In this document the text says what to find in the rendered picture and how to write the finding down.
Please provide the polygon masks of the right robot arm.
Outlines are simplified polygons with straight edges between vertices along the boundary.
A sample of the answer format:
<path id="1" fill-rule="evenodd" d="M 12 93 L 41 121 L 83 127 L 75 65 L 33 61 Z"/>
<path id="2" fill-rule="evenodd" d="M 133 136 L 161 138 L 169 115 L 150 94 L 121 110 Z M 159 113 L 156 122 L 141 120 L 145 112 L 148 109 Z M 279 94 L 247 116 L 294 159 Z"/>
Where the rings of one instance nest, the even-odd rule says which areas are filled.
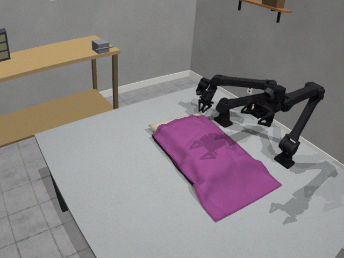
<path id="1" fill-rule="evenodd" d="M 212 84 L 211 84 L 212 83 Z M 210 84 L 210 85 L 209 85 Z M 198 87 L 196 89 L 196 95 L 201 95 L 203 98 L 206 97 L 208 91 L 215 94 L 217 86 L 235 86 L 235 87 L 245 87 L 245 88 L 254 88 L 266 90 L 267 86 L 277 84 L 275 80 L 256 80 L 250 78 L 239 78 L 239 77 L 229 77 L 223 75 L 214 75 L 211 80 L 202 78 L 199 81 Z M 208 87 L 209 85 L 209 87 Z M 206 89 L 208 88 L 208 91 Z M 205 89 L 205 90 L 204 90 Z M 254 104 L 255 100 L 265 99 L 265 94 L 256 94 L 240 98 L 229 99 L 222 98 L 216 106 L 216 110 L 220 113 L 218 117 L 214 118 L 218 124 L 226 128 L 233 125 L 233 122 L 230 121 L 229 109 L 237 108 L 240 106 L 245 106 L 248 99 L 252 99 Z"/>

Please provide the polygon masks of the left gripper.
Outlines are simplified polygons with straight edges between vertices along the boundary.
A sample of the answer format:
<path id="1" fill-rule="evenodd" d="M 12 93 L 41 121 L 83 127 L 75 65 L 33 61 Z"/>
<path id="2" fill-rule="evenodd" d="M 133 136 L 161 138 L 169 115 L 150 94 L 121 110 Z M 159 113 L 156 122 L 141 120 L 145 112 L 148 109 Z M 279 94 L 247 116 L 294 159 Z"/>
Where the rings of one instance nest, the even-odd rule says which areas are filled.
<path id="1" fill-rule="evenodd" d="M 254 108 L 252 109 L 252 102 L 253 100 L 249 99 L 246 105 L 241 109 L 241 113 L 251 114 L 257 119 L 261 118 L 257 124 L 270 127 L 275 115 L 274 110 L 258 100 L 254 101 Z M 245 108 L 247 109 L 244 111 Z M 263 120 L 266 122 L 262 123 L 261 121 Z"/>

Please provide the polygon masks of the cream pillow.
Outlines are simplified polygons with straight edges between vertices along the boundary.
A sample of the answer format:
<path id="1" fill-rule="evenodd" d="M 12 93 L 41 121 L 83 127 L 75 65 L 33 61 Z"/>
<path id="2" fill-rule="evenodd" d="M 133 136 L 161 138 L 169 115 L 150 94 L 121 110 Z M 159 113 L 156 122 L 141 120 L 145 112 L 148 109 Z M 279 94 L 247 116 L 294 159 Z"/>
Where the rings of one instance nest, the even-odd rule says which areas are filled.
<path id="1" fill-rule="evenodd" d="M 193 115 L 194 115 L 194 116 L 200 116 L 200 115 L 202 115 L 202 114 L 200 114 L 199 112 L 197 112 L 197 113 L 195 113 L 195 114 L 193 114 Z M 157 128 L 158 128 L 159 125 L 161 125 L 161 124 L 167 124 L 167 123 L 169 123 L 169 122 L 171 122 L 171 121 L 173 121 L 173 120 L 175 120 L 175 119 L 180 119 L 180 118 L 188 117 L 188 116 L 190 116 L 190 115 L 177 117 L 177 118 L 174 118 L 174 119 L 171 119 L 171 120 L 168 120 L 168 121 L 164 121 L 164 122 L 157 123 L 157 124 L 151 124 L 151 125 L 148 125 L 148 126 L 156 132 L 156 130 L 157 130 Z"/>

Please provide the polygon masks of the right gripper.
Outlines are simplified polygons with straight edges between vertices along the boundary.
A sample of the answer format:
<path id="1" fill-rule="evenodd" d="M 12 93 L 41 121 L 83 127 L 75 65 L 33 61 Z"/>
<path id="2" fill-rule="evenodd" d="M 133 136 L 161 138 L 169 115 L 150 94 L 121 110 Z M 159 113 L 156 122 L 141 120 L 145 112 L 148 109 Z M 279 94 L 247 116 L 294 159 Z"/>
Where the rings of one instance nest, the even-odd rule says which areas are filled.
<path id="1" fill-rule="evenodd" d="M 214 94 L 210 93 L 208 91 L 207 95 L 205 98 L 203 98 L 202 96 L 200 96 L 201 99 L 198 100 L 198 111 L 202 113 L 204 113 L 206 110 L 208 110 L 210 107 L 212 107 L 211 104 L 214 104 L 214 102 L 212 102 L 212 98 L 213 98 Z M 203 104 L 202 108 L 200 109 L 200 104 Z M 209 104 L 209 105 L 208 105 Z M 206 105 L 208 106 L 205 110 L 204 108 L 206 107 Z"/>

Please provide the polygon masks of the magenta pillowcase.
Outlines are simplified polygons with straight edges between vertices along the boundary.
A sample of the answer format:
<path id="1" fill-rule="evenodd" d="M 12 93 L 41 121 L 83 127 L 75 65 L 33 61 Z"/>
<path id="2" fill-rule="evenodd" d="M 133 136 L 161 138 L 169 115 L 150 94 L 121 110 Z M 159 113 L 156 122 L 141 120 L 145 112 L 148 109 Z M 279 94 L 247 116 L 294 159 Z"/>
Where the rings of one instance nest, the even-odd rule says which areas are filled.
<path id="1" fill-rule="evenodd" d="M 152 138 L 193 185 L 216 222 L 279 188 L 264 164 L 204 115 L 158 126 Z"/>

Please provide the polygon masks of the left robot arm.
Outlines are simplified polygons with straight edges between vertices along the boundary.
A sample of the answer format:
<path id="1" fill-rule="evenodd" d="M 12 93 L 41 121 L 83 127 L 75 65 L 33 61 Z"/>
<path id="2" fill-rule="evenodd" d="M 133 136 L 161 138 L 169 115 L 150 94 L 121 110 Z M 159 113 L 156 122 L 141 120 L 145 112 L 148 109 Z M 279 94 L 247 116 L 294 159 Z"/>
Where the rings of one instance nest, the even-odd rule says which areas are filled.
<path id="1" fill-rule="evenodd" d="M 295 104 L 309 98 L 309 101 L 293 130 L 289 134 L 286 134 L 278 145 L 278 147 L 282 150 L 282 153 L 278 154 L 274 158 L 275 161 L 280 163 L 286 169 L 289 169 L 295 164 L 295 162 L 292 160 L 292 156 L 296 153 L 298 146 L 300 145 L 300 142 L 298 141 L 299 136 L 316 105 L 320 102 L 320 100 L 323 100 L 325 89 L 314 82 L 307 82 L 305 83 L 304 88 L 291 93 L 285 93 L 285 91 L 286 88 L 281 85 L 270 85 L 264 91 L 266 98 L 260 100 L 260 102 L 274 109 L 274 112 L 276 113 L 280 110 L 287 112 Z M 290 139 L 296 143 L 292 142 Z"/>

